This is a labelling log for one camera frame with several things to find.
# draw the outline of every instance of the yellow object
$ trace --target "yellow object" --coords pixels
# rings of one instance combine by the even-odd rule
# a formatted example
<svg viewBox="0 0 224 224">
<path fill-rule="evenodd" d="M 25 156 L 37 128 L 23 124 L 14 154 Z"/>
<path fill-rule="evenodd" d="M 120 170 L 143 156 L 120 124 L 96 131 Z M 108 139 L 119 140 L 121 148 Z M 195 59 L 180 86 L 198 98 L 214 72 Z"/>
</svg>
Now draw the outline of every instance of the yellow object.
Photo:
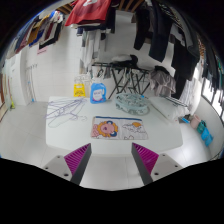
<svg viewBox="0 0 224 224">
<path fill-rule="evenodd" d="M 85 86 L 83 83 L 74 84 L 74 97 L 85 97 Z"/>
<path fill-rule="evenodd" d="M 141 126 L 141 124 L 140 123 L 138 123 L 138 122 L 134 122 L 134 123 L 132 123 L 136 128 L 137 127 L 139 127 L 139 126 Z"/>
<path fill-rule="evenodd" d="M 11 102 L 12 102 L 12 108 L 15 109 L 14 102 L 12 101 L 12 96 L 11 96 Z"/>
</svg>

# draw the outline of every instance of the hanger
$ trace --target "hanger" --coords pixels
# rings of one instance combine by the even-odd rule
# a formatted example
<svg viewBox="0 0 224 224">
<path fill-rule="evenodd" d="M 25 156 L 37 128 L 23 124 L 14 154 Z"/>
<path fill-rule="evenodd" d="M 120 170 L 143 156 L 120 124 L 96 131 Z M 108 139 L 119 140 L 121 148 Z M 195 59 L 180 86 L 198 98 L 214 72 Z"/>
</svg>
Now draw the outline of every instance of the hanger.
<svg viewBox="0 0 224 224">
<path fill-rule="evenodd" d="M 102 76 L 103 76 L 103 72 L 104 72 L 104 70 L 103 70 L 103 68 L 102 68 L 102 64 L 101 64 L 101 68 L 100 68 L 100 70 L 99 70 L 99 72 L 98 72 L 98 74 L 97 74 L 97 77 L 98 77 L 98 78 L 102 77 Z"/>
</svg>

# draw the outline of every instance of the clothes rack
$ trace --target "clothes rack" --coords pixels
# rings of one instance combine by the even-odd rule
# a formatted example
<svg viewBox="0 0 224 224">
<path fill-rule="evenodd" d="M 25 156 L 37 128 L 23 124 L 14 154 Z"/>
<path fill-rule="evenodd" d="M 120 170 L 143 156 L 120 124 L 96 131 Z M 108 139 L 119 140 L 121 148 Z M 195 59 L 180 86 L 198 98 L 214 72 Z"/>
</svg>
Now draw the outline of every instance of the clothes rack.
<svg viewBox="0 0 224 224">
<path fill-rule="evenodd" d="M 123 80 L 123 76 L 120 78 L 119 81 L 117 81 L 116 79 L 116 76 L 115 76 L 115 73 L 114 73 L 114 70 L 123 70 L 125 67 L 122 67 L 122 66 L 119 66 L 119 65 L 115 65 L 113 63 L 103 63 L 103 62 L 95 62 L 92 66 L 100 66 L 100 67 L 109 67 L 111 68 L 111 71 L 112 71 L 112 76 L 113 76 L 113 79 L 114 79 L 114 82 L 115 82 L 115 88 L 113 89 L 113 91 L 111 92 L 110 96 L 108 99 L 110 99 L 112 97 L 112 95 L 114 94 L 115 90 L 117 90 L 117 93 L 122 93 L 123 91 L 125 91 L 125 88 L 127 87 L 128 83 L 132 82 L 132 87 L 127 87 L 129 89 L 129 91 L 132 93 L 131 90 L 133 90 L 135 93 L 137 94 L 140 94 L 142 95 L 146 90 L 147 88 L 149 87 L 150 84 L 148 84 L 145 89 L 141 92 L 140 90 L 140 81 L 142 80 L 143 77 L 145 77 L 145 75 L 151 71 L 153 71 L 154 69 L 151 69 L 151 70 L 146 70 L 146 69 L 135 69 L 135 70 L 138 70 L 140 73 L 142 73 L 141 77 L 139 78 L 138 77 L 138 74 L 133 74 L 133 72 L 131 71 L 130 73 L 130 78 L 128 78 L 128 80 L 125 82 L 125 84 L 123 86 L 120 85 L 121 81 Z"/>
</svg>

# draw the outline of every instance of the red garment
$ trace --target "red garment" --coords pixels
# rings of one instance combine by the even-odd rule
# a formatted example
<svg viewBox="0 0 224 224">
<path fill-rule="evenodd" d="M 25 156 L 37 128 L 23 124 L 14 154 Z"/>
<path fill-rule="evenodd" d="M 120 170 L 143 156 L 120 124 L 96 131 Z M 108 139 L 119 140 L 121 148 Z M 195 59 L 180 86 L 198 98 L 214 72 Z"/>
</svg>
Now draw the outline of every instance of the red garment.
<svg viewBox="0 0 224 224">
<path fill-rule="evenodd" d="M 65 26 L 79 24 L 83 20 L 105 21 L 111 0 L 77 0 L 72 3 L 74 6 Z"/>
<path fill-rule="evenodd" d="M 49 38 L 49 36 L 50 36 L 50 34 L 51 34 L 51 30 L 52 30 L 52 28 L 53 28 L 53 25 L 54 25 L 54 23 L 51 23 L 51 24 L 50 24 L 49 29 L 48 29 L 48 31 L 47 31 L 47 33 L 46 33 L 46 36 L 45 36 L 45 39 L 44 39 L 44 40 L 47 40 L 47 39 Z"/>
</svg>

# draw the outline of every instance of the window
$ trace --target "window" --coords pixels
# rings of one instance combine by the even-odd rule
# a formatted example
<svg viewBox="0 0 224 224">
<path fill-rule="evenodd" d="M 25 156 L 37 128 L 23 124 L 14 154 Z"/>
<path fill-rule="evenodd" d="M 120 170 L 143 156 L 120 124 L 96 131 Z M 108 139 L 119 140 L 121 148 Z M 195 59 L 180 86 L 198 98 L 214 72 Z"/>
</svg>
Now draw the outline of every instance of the window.
<svg viewBox="0 0 224 224">
<path fill-rule="evenodd" d="M 210 86 L 210 81 L 204 78 L 203 87 L 202 87 L 202 97 L 208 101 L 208 103 L 215 109 L 218 116 L 222 120 L 224 125 L 224 105 L 223 107 L 220 105 L 221 101 L 221 91 L 217 90 L 216 94 L 214 93 L 214 89 Z"/>
<path fill-rule="evenodd" d="M 202 92 L 202 95 L 209 101 L 212 102 L 214 91 L 210 87 L 210 81 L 207 79 L 204 79 L 204 89 Z"/>
<path fill-rule="evenodd" d="M 222 113 L 222 121 L 224 122 L 224 113 Z"/>
<path fill-rule="evenodd" d="M 212 103 L 212 106 L 214 107 L 214 109 L 216 110 L 216 112 L 218 113 L 219 116 L 222 113 L 222 107 L 221 107 L 220 101 L 219 101 L 220 94 L 221 94 L 221 91 L 217 90 L 214 100 L 213 100 L 213 103 Z"/>
</svg>

